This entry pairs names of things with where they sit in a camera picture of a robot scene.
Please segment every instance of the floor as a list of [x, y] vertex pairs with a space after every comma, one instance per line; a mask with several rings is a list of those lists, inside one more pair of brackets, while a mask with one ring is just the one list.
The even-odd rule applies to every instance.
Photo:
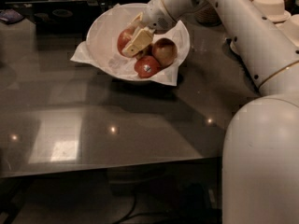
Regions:
[[[221, 160], [27, 177], [13, 224], [221, 223]], [[5, 223], [7, 215], [0, 215]]]

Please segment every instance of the white object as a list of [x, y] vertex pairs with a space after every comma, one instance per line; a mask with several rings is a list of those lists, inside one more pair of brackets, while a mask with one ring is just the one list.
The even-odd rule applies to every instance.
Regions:
[[225, 135], [223, 224], [293, 224], [299, 220], [299, 94], [243, 106]]
[[[164, 3], [170, 16], [171, 1], [177, 2]], [[284, 21], [290, 15], [281, 10], [281, 0], [278, 13], [262, 12], [250, 0], [206, 1], [216, 9], [264, 96], [237, 112], [225, 136], [223, 224], [297, 223], [299, 51], [270, 21]]]
[[283, 22], [291, 16], [291, 13], [285, 10], [284, 0], [253, 0], [252, 3], [271, 22]]
[[149, 27], [135, 29], [133, 38], [125, 45], [121, 51], [126, 57], [134, 57], [139, 51], [149, 46], [153, 40], [154, 30]]
[[299, 48], [299, 14], [293, 15], [285, 22], [277, 24], [277, 27]]
[[155, 81], [164, 85], [176, 86], [178, 68], [185, 61], [190, 49], [189, 33], [179, 21], [166, 34], [155, 35], [153, 43], [162, 37], [174, 41], [178, 48], [178, 57], [164, 70], [150, 78], [140, 78], [134, 70], [136, 58], [127, 58], [119, 54], [117, 40], [121, 31], [132, 19], [146, 7], [146, 4], [127, 4], [115, 6], [102, 14], [91, 26], [86, 42], [75, 51], [72, 61], [90, 63], [112, 77], [126, 81]]
[[234, 41], [232, 41], [232, 42], [230, 43], [230, 48], [231, 48], [231, 50], [233, 51], [234, 54], [236, 54], [236, 55], [240, 55], [239, 52], [237, 51], [237, 48], [235, 47], [235, 43], [234, 43]]

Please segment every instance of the cable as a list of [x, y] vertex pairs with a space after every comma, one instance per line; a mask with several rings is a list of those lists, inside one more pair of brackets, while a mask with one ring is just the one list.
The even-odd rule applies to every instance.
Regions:
[[133, 191], [133, 195], [134, 195], [133, 205], [132, 205], [131, 209], [129, 210], [129, 212], [124, 217], [122, 217], [118, 221], [113, 222], [112, 224], [122, 223], [124, 220], [126, 220], [135, 211], [136, 204], [137, 204], [137, 194], [135, 193], [135, 191]]
[[149, 216], [149, 217], [157, 217], [157, 216], [161, 216], [161, 217], [169, 217], [172, 212], [144, 212], [144, 213], [137, 213], [132, 215], [132, 213], [135, 211], [136, 208], [136, 204], [137, 204], [137, 194], [135, 192], [135, 190], [133, 190], [133, 195], [134, 195], [134, 201], [133, 201], [133, 205], [131, 207], [131, 209], [129, 210], [129, 212], [122, 217], [121, 219], [111, 223], [111, 224], [121, 224], [123, 221], [135, 218], [135, 217], [140, 217], [140, 216]]

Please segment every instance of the glossy table surface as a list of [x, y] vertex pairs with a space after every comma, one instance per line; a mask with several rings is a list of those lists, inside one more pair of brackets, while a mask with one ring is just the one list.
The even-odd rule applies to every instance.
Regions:
[[178, 85], [135, 85], [70, 61], [81, 34], [0, 23], [0, 177], [221, 156], [257, 97], [219, 25], [183, 18], [192, 40]]

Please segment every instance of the red apple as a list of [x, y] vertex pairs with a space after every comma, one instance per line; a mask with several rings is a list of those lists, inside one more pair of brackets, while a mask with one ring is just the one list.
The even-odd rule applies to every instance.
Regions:
[[178, 49], [172, 40], [161, 38], [153, 44], [151, 53], [160, 63], [161, 67], [166, 68], [177, 58]]
[[153, 56], [140, 58], [134, 66], [140, 78], [149, 78], [161, 71], [162, 67]]
[[124, 49], [124, 47], [127, 45], [127, 43], [129, 41], [131, 41], [133, 33], [134, 33], [135, 27], [131, 26], [129, 28], [124, 29], [118, 38], [118, 51], [120, 53], [120, 55], [125, 56], [122, 53], [122, 50]]

